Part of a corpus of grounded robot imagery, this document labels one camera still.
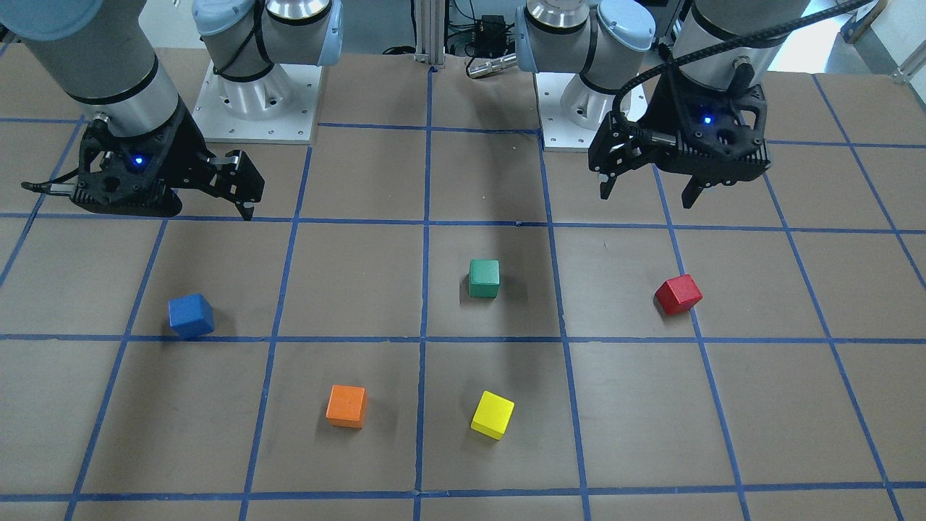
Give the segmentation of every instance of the green wooden block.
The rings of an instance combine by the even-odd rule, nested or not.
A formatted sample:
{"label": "green wooden block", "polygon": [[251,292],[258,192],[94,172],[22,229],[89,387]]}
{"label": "green wooden block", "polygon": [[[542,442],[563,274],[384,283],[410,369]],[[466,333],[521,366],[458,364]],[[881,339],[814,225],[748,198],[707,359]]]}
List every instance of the green wooden block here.
{"label": "green wooden block", "polygon": [[482,299],[498,297],[501,275],[498,260],[473,259],[469,262],[469,296]]}

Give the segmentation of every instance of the wooden block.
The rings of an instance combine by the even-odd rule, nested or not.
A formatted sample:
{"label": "wooden block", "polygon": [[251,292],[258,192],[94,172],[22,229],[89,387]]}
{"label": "wooden block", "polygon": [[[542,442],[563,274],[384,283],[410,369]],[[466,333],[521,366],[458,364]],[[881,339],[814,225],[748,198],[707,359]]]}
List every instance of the wooden block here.
{"label": "wooden block", "polygon": [[701,290],[689,274],[670,278],[656,292],[659,305],[668,315],[692,309],[702,297]]}
{"label": "wooden block", "polygon": [[350,386],[332,386],[325,417],[333,426],[363,428],[367,414],[367,390]]}
{"label": "wooden block", "polygon": [[501,439],[508,429],[508,421],[514,410],[514,401],[506,400],[489,391],[483,391],[469,426],[472,430],[481,432],[490,438]]}
{"label": "wooden block", "polygon": [[498,297],[501,286],[498,260],[473,259],[469,262],[469,296],[481,299]]}

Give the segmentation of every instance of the floor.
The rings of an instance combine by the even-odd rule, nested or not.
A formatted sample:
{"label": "floor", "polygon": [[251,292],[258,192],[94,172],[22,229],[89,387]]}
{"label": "floor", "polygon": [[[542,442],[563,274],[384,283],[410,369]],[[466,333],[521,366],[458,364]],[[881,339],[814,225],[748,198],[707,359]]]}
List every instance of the floor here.
{"label": "floor", "polygon": [[[160,55],[192,105],[205,51]],[[541,149],[530,75],[462,67],[344,56],[313,147],[246,147],[253,222],[198,192],[110,218],[19,189],[83,122],[2,47],[0,519],[926,519],[908,88],[770,73],[776,166],[683,210],[649,168],[600,201]],[[705,298],[663,316],[680,273]],[[217,329],[180,342],[194,292]],[[362,430],[325,421],[332,384],[367,389]],[[483,390],[516,403],[501,441],[469,429]]]}

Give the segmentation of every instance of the bolt hole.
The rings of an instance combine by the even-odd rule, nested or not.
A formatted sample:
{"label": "bolt hole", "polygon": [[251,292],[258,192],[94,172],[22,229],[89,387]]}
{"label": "bolt hole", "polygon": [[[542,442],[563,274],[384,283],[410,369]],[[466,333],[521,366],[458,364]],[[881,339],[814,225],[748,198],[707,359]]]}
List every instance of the bolt hole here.
{"label": "bolt hole", "polygon": [[103,180],[103,189],[107,192],[115,192],[119,190],[119,178],[118,177],[107,177]]}

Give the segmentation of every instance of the grid square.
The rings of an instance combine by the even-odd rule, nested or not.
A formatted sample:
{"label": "grid square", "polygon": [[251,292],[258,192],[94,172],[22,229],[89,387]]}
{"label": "grid square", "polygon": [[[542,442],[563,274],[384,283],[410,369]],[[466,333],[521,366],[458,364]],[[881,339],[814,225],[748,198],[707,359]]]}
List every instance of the grid square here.
{"label": "grid square", "polygon": [[0,60],[0,117],[77,120],[81,110],[24,44],[10,44]]}
{"label": "grid square", "polygon": [[132,332],[175,336],[168,301],[200,293],[215,317],[210,335],[269,335],[289,234],[283,222],[171,222]]}
{"label": "grid square", "polygon": [[[417,343],[278,345],[254,490],[414,487],[418,359]],[[363,429],[328,423],[333,384],[367,390]]]}
{"label": "grid square", "polygon": [[[579,485],[561,344],[429,343],[426,362],[423,488]],[[515,402],[501,441],[469,428],[486,389]]]}
{"label": "grid square", "polygon": [[431,217],[447,221],[545,222],[537,136],[432,136]]}
{"label": "grid square", "polygon": [[767,139],[831,143],[845,140],[810,74],[769,72],[762,77],[762,88],[769,101]]}
{"label": "grid square", "polygon": [[118,349],[118,342],[0,342],[3,493],[71,493]]}
{"label": "grid square", "polygon": [[895,521],[894,507],[884,490],[800,490],[750,492],[749,514],[755,521],[814,519],[815,521]]}
{"label": "grid square", "polygon": [[892,235],[795,234],[834,337],[926,337],[926,292]]}
{"label": "grid square", "polygon": [[[259,145],[259,144],[210,144],[209,150],[217,156],[224,156],[236,148],[244,150],[254,161],[263,176],[264,195],[255,205],[255,217],[285,217],[295,214],[299,186],[306,167],[306,146]],[[181,190],[183,200],[181,215],[206,215],[239,218],[238,209],[225,199],[212,197],[199,190]]]}
{"label": "grid square", "polygon": [[705,336],[822,337],[787,235],[685,230],[678,239],[704,293],[694,310]]}
{"label": "grid square", "polygon": [[512,498],[439,498],[421,501],[421,521],[580,521],[582,498],[578,496]]}
{"label": "grid square", "polygon": [[304,217],[424,218],[423,131],[319,127]]}
{"label": "grid square", "polygon": [[240,509],[239,502],[81,502],[74,521],[232,521]]}
{"label": "grid square", "polygon": [[907,521],[926,521],[926,490],[895,490],[900,511]]}
{"label": "grid square", "polygon": [[68,510],[66,502],[0,502],[4,521],[60,521]]}
{"label": "grid square", "polygon": [[544,152],[544,165],[555,222],[666,223],[651,169],[621,176],[605,201],[585,153]]}
{"label": "grid square", "polygon": [[[559,336],[546,228],[432,226],[429,250],[429,336]],[[499,261],[496,298],[469,296],[472,259]]]}
{"label": "grid square", "polygon": [[665,230],[557,228],[556,234],[571,337],[695,335],[687,313],[665,317],[656,303],[656,290],[679,274]]}
{"label": "grid square", "polygon": [[[343,54],[323,70],[318,121],[424,125],[428,70],[409,56]],[[358,85],[376,85],[376,95],[358,95]]]}
{"label": "grid square", "polygon": [[[0,184],[4,187],[0,190],[0,211],[32,211],[39,195],[20,188],[19,183],[41,183],[51,179],[72,133],[74,125],[71,124],[0,122],[0,158],[3,161]],[[77,146],[78,142],[75,141],[71,147],[75,149],[75,160]],[[77,168],[76,163],[64,163],[58,174],[70,172],[74,168]]]}
{"label": "grid square", "polygon": [[620,512],[621,521],[684,519],[685,521],[742,521],[736,494],[677,494],[592,496],[592,518]]}
{"label": "grid square", "polygon": [[131,343],[83,492],[240,492],[267,344]]}
{"label": "grid square", "polygon": [[707,346],[743,482],[879,481],[829,346]]}
{"label": "grid square", "polygon": [[0,272],[6,267],[9,256],[13,254],[25,225],[25,219],[0,219]]}
{"label": "grid square", "polygon": [[193,112],[209,66],[209,52],[205,49],[158,48],[155,54],[177,87],[183,103]]}
{"label": "grid square", "polygon": [[589,487],[732,485],[693,344],[572,344]]}
{"label": "grid square", "polygon": [[817,76],[853,143],[926,145],[926,114],[909,85],[889,76]]}
{"label": "grid square", "polygon": [[926,477],[926,349],[922,346],[841,345],[839,353],[887,475]]}
{"label": "grid square", "polygon": [[407,521],[412,518],[411,500],[322,500],[296,501],[251,500],[247,507],[249,521],[281,519],[337,519],[339,521]]}
{"label": "grid square", "polygon": [[[770,175],[775,175],[774,166]],[[733,186],[716,186],[701,193],[694,206],[682,206],[682,190],[691,177],[659,172],[666,202],[674,224],[710,226],[775,226],[782,225],[775,203],[765,181],[756,179]]]}
{"label": "grid square", "polygon": [[889,227],[847,146],[772,145],[771,152],[771,183],[789,226]]}
{"label": "grid square", "polygon": [[0,287],[0,324],[7,333],[121,335],[159,225],[35,220]]}
{"label": "grid square", "polygon": [[468,58],[447,56],[433,76],[433,125],[469,129],[536,129],[533,74],[507,70],[479,80],[466,75]]}
{"label": "grid square", "polygon": [[871,183],[900,229],[926,230],[926,150],[903,148],[857,148]]}
{"label": "grid square", "polygon": [[280,334],[417,337],[421,229],[300,224]]}

